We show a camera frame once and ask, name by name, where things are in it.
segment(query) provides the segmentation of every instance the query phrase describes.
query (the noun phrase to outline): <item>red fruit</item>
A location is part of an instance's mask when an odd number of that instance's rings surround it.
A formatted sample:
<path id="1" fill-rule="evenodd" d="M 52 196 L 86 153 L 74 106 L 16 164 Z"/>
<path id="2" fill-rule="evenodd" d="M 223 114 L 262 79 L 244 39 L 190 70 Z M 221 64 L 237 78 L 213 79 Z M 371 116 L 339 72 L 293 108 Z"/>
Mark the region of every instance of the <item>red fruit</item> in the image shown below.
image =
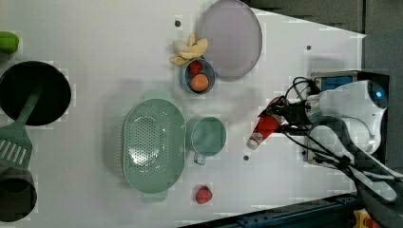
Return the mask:
<path id="1" fill-rule="evenodd" d="M 199 62 L 192 62 L 189 65 L 189 71 L 190 71 L 190 74 L 192 74 L 192 75 L 199 74 L 201 70 L 202 70 L 202 64 Z"/>
<path id="2" fill-rule="evenodd" d="M 213 198 L 213 193 L 208 189 L 207 186 L 201 187 L 198 193 L 196 194 L 196 202 L 198 204 L 204 204 L 210 201 Z"/>

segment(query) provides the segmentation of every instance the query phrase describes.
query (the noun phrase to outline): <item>blue bowl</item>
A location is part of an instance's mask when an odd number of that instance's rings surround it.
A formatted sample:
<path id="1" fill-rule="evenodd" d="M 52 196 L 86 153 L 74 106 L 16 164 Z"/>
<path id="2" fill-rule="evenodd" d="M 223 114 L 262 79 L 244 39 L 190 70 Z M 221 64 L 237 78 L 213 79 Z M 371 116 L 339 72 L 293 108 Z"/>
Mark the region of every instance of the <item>blue bowl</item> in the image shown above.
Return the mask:
<path id="1" fill-rule="evenodd" d="M 202 92 L 194 91 L 190 86 L 190 82 L 192 81 L 193 76 L 189 72 L 189 65 L 195 61 L 201 63 L 202 68 L 200 73 L 204 74 L 208 80 L 208 88 Z M 179 75 L 179 81 L 181 83 L 182 88 L 187 92 L 195 94 L 204 94 L 210 91 L 211 88 L 214 86 L 214 83 L 216 82 L 216 72 L 214 71 L 213 66 L 208 61 L 204 59 L 194 59 L 182 66 L 181 73 Z"/>

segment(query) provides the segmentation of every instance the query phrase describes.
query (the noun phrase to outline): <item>green spatula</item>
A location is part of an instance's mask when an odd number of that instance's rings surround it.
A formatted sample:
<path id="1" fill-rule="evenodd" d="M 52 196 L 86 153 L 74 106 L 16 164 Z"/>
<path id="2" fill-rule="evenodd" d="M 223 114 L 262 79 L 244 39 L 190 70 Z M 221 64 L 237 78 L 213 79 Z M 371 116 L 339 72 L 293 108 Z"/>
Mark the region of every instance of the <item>green spatula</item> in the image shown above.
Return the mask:
<path id="1" fill-rule="evenodd" d="M 0 128 L 0 164 L 17 169 L 28 169 L 32 142 L 27 135 L 25 123 L 39 97 L 40 93 L 31 93 L 18 119 Z"/>

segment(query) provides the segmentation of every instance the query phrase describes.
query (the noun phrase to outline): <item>orange fruit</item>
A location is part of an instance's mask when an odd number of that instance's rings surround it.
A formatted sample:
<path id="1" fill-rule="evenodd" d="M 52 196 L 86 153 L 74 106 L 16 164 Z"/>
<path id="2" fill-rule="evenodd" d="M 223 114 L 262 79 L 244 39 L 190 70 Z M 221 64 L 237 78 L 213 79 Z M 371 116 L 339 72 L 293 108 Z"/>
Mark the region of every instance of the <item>orange fruit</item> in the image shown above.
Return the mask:
<path id="1" fill-rule="evenodd" d="M 204 74 L 198 74 L 193 77 L 190 86 L 196 92 L 203 92 L 208 88 L 208 79 Z"/>

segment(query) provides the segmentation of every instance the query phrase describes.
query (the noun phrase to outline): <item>white table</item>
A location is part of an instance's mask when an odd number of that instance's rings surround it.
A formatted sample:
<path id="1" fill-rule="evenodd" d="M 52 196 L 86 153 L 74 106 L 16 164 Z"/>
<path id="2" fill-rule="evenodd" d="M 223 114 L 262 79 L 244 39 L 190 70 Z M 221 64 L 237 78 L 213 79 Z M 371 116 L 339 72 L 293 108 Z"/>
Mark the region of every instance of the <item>white table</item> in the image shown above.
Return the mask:
<path id="1" fill-rule="evenodd" d="M 22 38 L 8 63 L 3 56 L 2 70 L 13 61 L 54 61 L 76 95 L 61 122 L 30 128 L 38 202 L 29 217 L 0 227 L 175 227 L 355 190 L 340 172 L 303 162 L 300 148 L 285 137 L 275 135 L 255 152 L 245 143 L 259 112 L 294 77 L 360 69 L 363 37 L 255 10 L 263 29 L 255 69 L 236 82 L 217 81 L 205 96 L 188 94 L 168 61 L 171 43 L 186 40 L 214 2 L 0 1 L 0 30 Z M 149 88 L 170 91 L 187 120 L 218 116 L 228 131 L 227 145 L 205 166 L 187 153 L 180 180 L 166 200 L 153 203 L 128 185 L 119 161 L 125 115 Z M 205 205 L 193 200 L 200 183 L 214 193 Z"/>

